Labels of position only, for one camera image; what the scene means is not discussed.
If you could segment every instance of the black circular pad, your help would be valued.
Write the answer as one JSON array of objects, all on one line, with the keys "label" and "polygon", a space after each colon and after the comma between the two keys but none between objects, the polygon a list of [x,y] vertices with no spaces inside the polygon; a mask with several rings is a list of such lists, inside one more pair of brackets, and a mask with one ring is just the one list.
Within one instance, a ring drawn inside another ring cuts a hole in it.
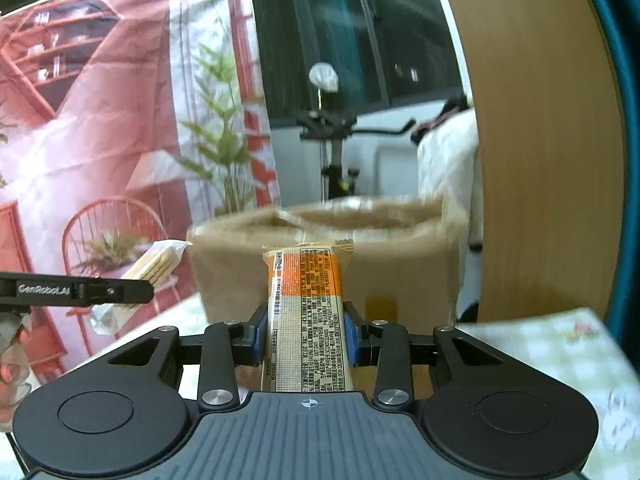
[{"label": "black circular pad", "polygon": [[556,478],[584,465],[598,434],[595,410],[561,383],[448,384],[424,405],[435,449],[490,478]]},{"label": "black circular pad", "polygon": [[14,416],[30,468],[72,478],[140,469],[171,452],[189,426],[178,392],[133,366],[79,368],[35,390]]},{"label": "black circular pad", "polygon": [[553,413],[540,397],[524,392],[499,392],[478,404],[478,415],[489,426],[512,434],[534,433],[551,422]]},{"label": "black circular pad", "polygon": [[67,400],[58,412],[60,422],[78,433],[106,433],[126,424],[133,403],[113,392],[87,392]]}]

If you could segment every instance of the wafer snack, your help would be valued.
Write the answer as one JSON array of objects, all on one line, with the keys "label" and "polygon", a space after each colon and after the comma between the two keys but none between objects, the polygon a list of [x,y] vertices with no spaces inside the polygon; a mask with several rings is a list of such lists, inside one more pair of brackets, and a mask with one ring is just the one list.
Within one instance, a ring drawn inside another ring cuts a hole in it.
[{"label": "wafer snack", "polygon": [[268,392],[351,390],[340,267],[351,241],[266,249],[269,313],[262,389]]},{"label": "wafer snack", "polygon": [[[127,271],[123,280],[145,280],[154,288],[165,286],[182,259],[188,242],[162,240],[155,242]],[[98,334],[115,334],[131,319],[141,305],[102,304],[91,309],[89,321]]]}]

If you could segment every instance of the wooden panel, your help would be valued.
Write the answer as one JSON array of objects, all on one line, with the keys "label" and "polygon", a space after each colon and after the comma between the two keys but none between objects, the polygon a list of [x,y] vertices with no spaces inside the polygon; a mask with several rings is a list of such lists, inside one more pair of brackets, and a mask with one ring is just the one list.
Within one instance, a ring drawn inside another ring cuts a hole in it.
[{"label": "wooden panel", "polygon": [[587,305],[604,316],[624,143],[589,0],[449,0],[474,92],[484,177],[480,320]]}]

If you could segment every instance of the crosshair marking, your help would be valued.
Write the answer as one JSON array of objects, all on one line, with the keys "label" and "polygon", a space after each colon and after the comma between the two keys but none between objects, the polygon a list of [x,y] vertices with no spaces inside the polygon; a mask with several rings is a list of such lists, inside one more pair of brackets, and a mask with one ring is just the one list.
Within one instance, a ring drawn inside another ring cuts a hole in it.
[{"label": "crosshair marking", "polygon": [[322,404],[322,402],[318,402],[317,400],[309,397],[308,399],[305,399],[302,402],[299,402],[299,404],[302,404],[305,408],[311,409],[311,408],[315,408],[318,404]]}]

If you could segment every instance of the green plant leaves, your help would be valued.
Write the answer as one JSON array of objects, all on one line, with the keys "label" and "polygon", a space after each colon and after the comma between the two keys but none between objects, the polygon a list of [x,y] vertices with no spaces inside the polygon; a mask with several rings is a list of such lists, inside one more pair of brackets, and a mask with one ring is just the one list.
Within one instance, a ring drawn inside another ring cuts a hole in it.
[{"label": "green plant leaves", "polygon": [[232,123],[247,104],[264,104],[264,96],[256,96],[250,101],[239,103],[236,60],[233,54],[227,53],[224,48],[214,50],[201,44],[200,55],[195,59],[202,68],[202,73],[194,80],[207,107],[203,123],[213,124],[212,128],[220,128],[221,121],[222,130],[215,134],[195,121],[179,121],[193,134],[200,161],[204,162],[196,162],[185,157],[179,158],[178,162],[200,178],[214,184],[223,200],[223,206],[214,210],[216,215],[222,210],[226,213],[240,212],[255,197],[255,186],[246,182],[243,177],[253,157],[244,135],[235,132]]},{"label": "green plant leaves", "polygon": [[148,240],[130,232],[105,232],[95,240],[76,242],[84,247],[87,258],[74,269],[100,275],[134,263],[148,246]]},{"label": "green plant leaves", "polygon": [[194,162],[190,158],[181,156],[177,159],[177,161],[178,161],[178,164],[182,165],[187,170],[193,171],[193,173],[196,173],[201,179],[208,180],[210,182],[213,181],[213,172],[206,170],[200,164],[198,164],[197,162]]}]

